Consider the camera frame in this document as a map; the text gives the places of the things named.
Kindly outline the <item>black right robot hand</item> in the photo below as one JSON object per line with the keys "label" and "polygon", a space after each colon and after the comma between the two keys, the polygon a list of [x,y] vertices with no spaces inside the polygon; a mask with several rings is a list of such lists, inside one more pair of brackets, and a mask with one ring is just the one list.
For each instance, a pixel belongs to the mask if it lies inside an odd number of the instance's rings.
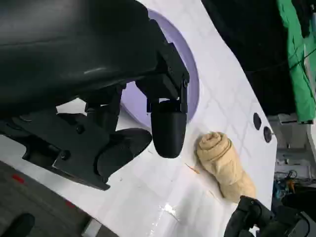
{"label": "black right robot hand", "polygon": [[259,200],[241,196],[226,226],[225,237],[252,237],[250,229],[258,227],[257,237],[314,237],[316,223],[305,212],[279,205],[276,212]]}

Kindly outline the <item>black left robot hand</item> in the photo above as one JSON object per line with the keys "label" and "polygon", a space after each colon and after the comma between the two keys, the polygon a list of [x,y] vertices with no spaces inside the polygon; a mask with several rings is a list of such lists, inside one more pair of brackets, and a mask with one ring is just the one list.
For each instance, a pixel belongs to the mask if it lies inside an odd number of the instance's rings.
{"label": "black left robot hand", "polygon": [[0,132],[100,190],[150,144],[179,156],[190,76],[136,0],[3,0]]}

